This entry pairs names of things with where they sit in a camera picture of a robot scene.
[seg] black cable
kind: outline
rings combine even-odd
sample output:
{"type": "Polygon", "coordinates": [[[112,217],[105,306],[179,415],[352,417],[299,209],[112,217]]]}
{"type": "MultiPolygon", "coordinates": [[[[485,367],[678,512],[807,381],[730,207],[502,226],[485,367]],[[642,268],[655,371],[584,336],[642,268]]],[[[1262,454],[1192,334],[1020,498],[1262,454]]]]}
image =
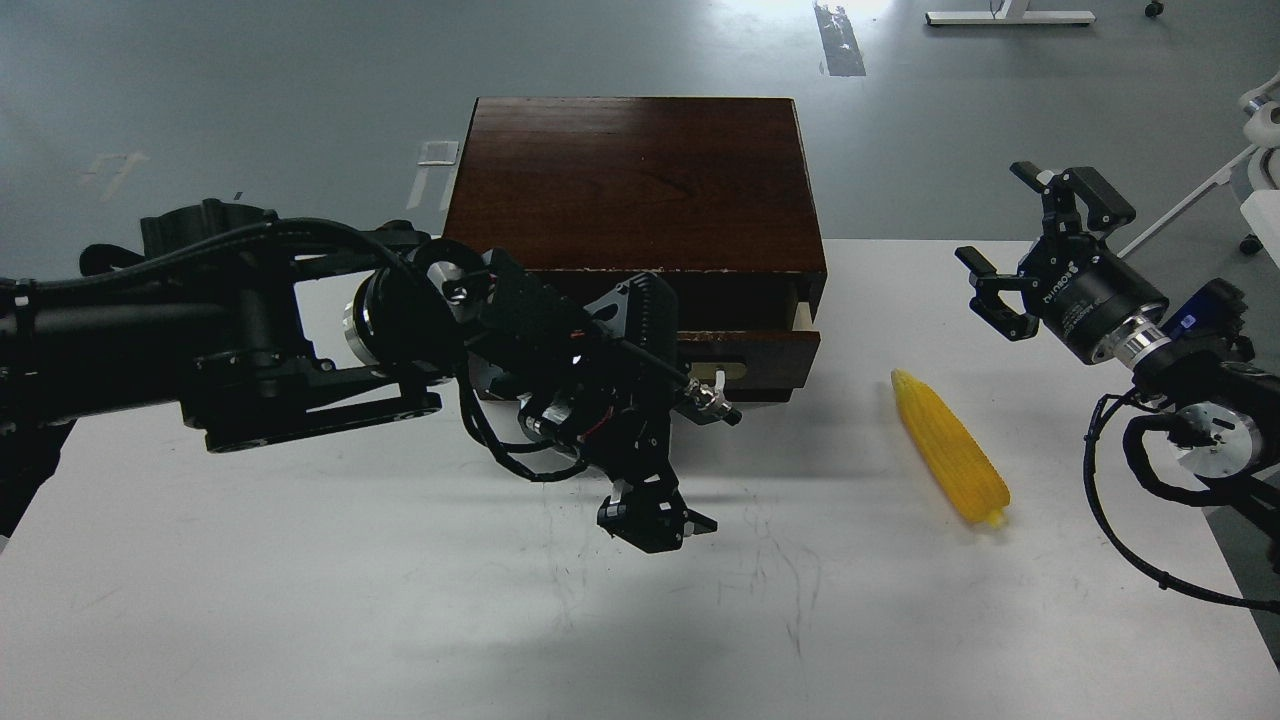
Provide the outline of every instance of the black cable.
{"type": "Polygon", "coordinates": [[[1093,407],[1093,415],[1089,419],[1089,430],[1084,436],[1084,496],[1089,502],[1089,510],[1093,512],[1093,519],[1097,520],[1098,528],[1111,542],[1111,546],[1116,548],[1116,552],[1121,557],[1129,561],[1130,565],[1137,568],[1142,574],[1156,580],[1160,584],[1160,589],[1172,589],[1188,597],[1196,600],[1203,600],[1204,602],[1213,602],[1217,605],[1229,605],[1233,607],[1245,607],[1248,610],[1262,610],[1266,612],[1280,614],[1280,601],[1266,601],[1266,600],[1245,600],[1243,597],[1234,597],[1229,594],[1222,594],[1220,592],[1211,591],[1208,588],[1202,588],[1197,584],[1183,580],[1170,575],[1167,571],[1156,568],[1155,565],[1143,560],[1138,553],[1129,550],[1120,538],[1116,537],[1115,530],[1111,528],[1111,523],[1107,521],[1106,512],[1102,510],[1102,501],[1098,497],[1097,486],[1097,445],[1102,437],[1102,430],[1106,428],[1111,416],[1116,414],[1124,405],[1142,407],[1134,402],[1134,396],[1137,391],[1130,389],[1125,395],[1103,395],[1098,398],[1097,405],[1093,407]],[[1110,407],[1103,411],[1107,401],[1114,401],[1110,407]]]}
{"type": "Polygon", "coordinates": [[[1155,430],[1172,432],[1179,429],[1187,430],[1188,421],[1167,413],[1139,415],[1129,420],[1129,425],[1124,429],[1121,447],[1124,447],[1124,456],[1129,462],[1129,469],[1138,478],[1138,484],[1161,500],[1192,507],[1226,505],[1231,501],[1231,493],[1225,488],[1187,489],[1165,483],[1156,477],[1156,471],[1151,468],[1151,460],[1147,457],[1147,448],[1142,445],[1142,437],[1155,430]]]}
{"type": "Polygon", "coordinates": [[[474,423],[475,432],[480,434],[480,443],[489,450],[489,454],[493,455],[493,459],[499,465],[513,474],[535,483],[554,483],[572,478],[573,475],[586,470],[588,461],[582,457],[581,451],[577,452],[577,459],[572,465],[552,473],[538,473],[512,457],[511,454],[503,448],[503,442],[499,441],[498,436],[493,432],[493,427],[489,424],[489,418],[485,416],[484,409],[480,406],[480,398],[476,397],[475,388],[471,386],[471,378],[467,375],[466,366],[456,369],[456,380],[458,383],[458,405],[460,411],[462,413],[463,424],[468,421],[474,423]]]}
{"type": "MultiPolygon", "coordinates": [[[[480,433],[480,427],[476,424],[475,415],[471,413],[462,413],[462,427],[471,436],[471,439],[476,441],[479,445],[485,445],[484,434],[480,433]]],[[[549,439],[541,439],[538,442],[499,442],[500,447],[507,452],[539,452],[543,450],[549,450],[553,445],[549,439]]]]}

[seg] white table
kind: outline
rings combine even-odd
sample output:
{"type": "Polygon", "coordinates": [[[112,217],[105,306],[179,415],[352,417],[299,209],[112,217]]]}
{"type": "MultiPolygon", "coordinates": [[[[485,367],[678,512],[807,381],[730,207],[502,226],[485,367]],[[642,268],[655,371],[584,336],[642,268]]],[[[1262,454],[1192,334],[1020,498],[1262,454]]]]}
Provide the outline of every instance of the white table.
{"type": "MultiPolygon", "coordinates": [[[[83,420],[0,553],[0,717],[1274,717],[1249,615],[1161,592],[1089,515],[1080,436],[1123,368],[1002,341],[952,250],[827,243],[809,386],[737,428],[677,420],[682,488],[721,529],[676,553],[600,532],[603,480],[504,474],[448,395],[229,456],[173,406],[83,420]],[[928,477],[895,366],[1004,473],[1005,529],[928,477]]],[[[303,293],[321,351],[346,297],[303,293]]],[[[1201,512],[1138,489],[1117,434],[1101,466],[1123,538],[1234,592],[1201,512]]]]}

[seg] toy corn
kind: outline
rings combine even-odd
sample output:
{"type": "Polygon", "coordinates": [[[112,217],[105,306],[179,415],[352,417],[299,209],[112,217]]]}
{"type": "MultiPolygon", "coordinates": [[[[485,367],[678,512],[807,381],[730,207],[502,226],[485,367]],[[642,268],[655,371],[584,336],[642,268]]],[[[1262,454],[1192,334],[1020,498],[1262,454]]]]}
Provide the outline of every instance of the toy corn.
{"type": "Polygon", "coordinates": [[[905,370],[892,378],[902,424],[951,505],[970,523],[998,528],[1009,505],[1005,480],[933,388],[905,370]]]}

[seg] corn cob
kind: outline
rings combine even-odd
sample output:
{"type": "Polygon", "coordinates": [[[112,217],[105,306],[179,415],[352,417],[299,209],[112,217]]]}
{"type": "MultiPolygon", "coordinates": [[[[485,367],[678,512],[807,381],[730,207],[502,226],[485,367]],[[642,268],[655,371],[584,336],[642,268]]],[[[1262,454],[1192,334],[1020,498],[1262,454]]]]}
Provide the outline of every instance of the corn cob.
{"type": "Polygon", "coordinates": [[[1002,525],[1009,488],[973,436],[933,388],[905,370],[891,377],[902,424],[951,505],[970,523],[1002,525]]]}

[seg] wooden drawer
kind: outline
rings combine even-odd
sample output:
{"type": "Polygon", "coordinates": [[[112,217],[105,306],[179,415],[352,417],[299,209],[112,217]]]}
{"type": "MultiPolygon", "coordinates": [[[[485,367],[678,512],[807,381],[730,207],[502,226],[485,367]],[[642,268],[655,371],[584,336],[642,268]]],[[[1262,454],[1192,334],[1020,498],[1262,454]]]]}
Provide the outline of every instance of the wooden drawer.
{"type": "Polygon", "coordinates": [[[660,274],[682,357],[745,365],[731,397],[786,400],[813,364],[827,266],[791,100],[480,99],[444,234],[584,304],[660,274]]]}

